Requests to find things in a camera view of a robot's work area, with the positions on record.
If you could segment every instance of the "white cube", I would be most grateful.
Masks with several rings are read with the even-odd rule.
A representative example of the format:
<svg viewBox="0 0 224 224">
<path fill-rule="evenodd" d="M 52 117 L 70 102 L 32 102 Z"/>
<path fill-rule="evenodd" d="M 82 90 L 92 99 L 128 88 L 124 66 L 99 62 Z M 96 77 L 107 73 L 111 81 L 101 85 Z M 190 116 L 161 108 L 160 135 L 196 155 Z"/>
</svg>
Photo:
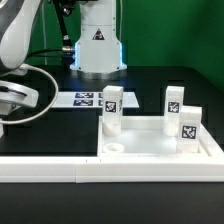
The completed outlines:
<svg viewBox="0 0 224 224">
<path fill-rule="evenodd" d="M 202 108 L 183 106 L 180 112 L 180 123 L 177 139 L 177 150 L 197 153 Z"/>
</svg>

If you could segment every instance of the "warning label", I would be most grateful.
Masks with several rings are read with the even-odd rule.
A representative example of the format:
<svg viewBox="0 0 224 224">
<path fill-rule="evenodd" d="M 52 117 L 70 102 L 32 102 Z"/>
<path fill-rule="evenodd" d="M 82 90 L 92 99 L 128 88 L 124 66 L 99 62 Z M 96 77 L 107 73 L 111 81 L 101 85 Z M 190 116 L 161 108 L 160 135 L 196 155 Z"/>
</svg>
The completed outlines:
<svg viewBox="0 0 224 224">
<path fill-rule="evenodd" d="M 93 40 L 105 40 L 100 29 L 96 31 L 96 34 L 94 35 Z"/>
</svg>

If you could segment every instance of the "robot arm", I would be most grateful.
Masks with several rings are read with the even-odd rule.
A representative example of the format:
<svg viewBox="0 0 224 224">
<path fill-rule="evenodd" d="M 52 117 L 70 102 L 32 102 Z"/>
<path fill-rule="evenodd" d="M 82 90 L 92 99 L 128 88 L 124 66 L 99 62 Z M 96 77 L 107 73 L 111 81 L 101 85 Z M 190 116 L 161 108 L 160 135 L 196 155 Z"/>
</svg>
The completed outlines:
<svg viewBox="0 0 224 224">
<path fill-rule="evenodd" d="M 0 75 L 25 61 L 33 23 L 43 1 L 0 0 Z"/>
</svg>

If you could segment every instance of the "black cable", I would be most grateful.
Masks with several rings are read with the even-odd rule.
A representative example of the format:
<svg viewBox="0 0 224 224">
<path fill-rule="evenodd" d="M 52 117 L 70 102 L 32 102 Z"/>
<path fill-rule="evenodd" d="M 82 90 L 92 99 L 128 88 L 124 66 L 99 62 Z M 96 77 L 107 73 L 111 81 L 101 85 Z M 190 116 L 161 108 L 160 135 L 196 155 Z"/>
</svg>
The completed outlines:
<svg viewBox="0 0 224 224">
<path fill-rule="evenodd" d="M 44 50 L 34 51 L 34 52 L 28 54 L 26 59 L 36 56 L 38 54 L 44 54 L 44 53 L 49 53 L 49 52 L 58 52 L 58 51 L 62 52 L 62 49 L 61 48 L 48 48 L 48 49 L 44 49 Z"/>
<path fill-rule="evenodd" d="M 62 13 L 61 13 L 60 3 L 59 3 L 58 0 L 53 0 L 53 4 L 54 4 L 54 7 L 55 7 L 55 11 L 56 11 L 56 14 L 57 14 L 59 26 L 60 26 L 60 29 L 61 29 L 63 45 L 64 46 L 73 46 L 72 41 L 68 36 L 68 32 L 67 32 L 67 29 L 66 29 L 66 26 L 65 26 L 65 21 L 64 21 L 64 18 L 62 16 Z"/>
</svg>

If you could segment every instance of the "cable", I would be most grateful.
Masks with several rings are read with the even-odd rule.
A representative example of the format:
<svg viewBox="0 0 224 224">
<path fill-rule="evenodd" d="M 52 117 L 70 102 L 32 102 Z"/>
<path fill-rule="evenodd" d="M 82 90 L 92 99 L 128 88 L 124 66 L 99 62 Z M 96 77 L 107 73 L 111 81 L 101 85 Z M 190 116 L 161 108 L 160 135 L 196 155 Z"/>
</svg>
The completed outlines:
<svg viewBox="0 0 224 224">
<path fill-rule="evenodd" d="M 44 54 L 44 53 L 56 52 L 56 51 L 62 51 L 62 49 L 61 48 L 48 48 L 48 49 L 44 49 L 44 50 L 35 51 L 35 52 L 28 54 L 26 59 L 36 56 L 38 54 Z"/>
<path fill-rule="evenodd" d="M 47 48 L 47 35 L 46 35 L 46 21 L 45 21 L 45 3 L 42 4 L 42 26 L 43 26 L 43 39 L 44 39 L 44 48 Z M 47 65 L 47 58 L 44 59 L 45 65 Z"/>
<path fill-rule="evenodd" d="M 54 97 L 53 97 L 52 101 L 50 102 L 50 104 L 44 110 L 42 110 L 40 113 L 36 114 L 35 116 L 29 117 L 29 118 L 26 118 L 26 119 L 22 119 L 22 120 L 17 120 L 17 121 L 2 121 L 2 120 L 0 120 L 0 124 L 14 125 L 14 124 L 22 124 L 22 123 L 26 123 L 28 121 L 32 121 L 32 120 L 40 117 L 44 113 L 46 113 L 52 107 L 52 105 L 54 104 L 55 100 L 58 97 L 58 92 L 59 92 L 59 90 L 58 90 L 58 84 L 55 81 L 55 79 L 48 72 L 44 71 L 43 69 L 40 69 L 40 68 L 31 66 L 31 65 L 27 65 L 27 64 L 22 64 L 20 66 L 20 68 L 21 69 L 29 69 L 29 70 L 41 72 L 45 76 L 47 76 L 53 82 L 53 84 L 54 84 L 54 87 L 55 87 Z"/>
</svg>

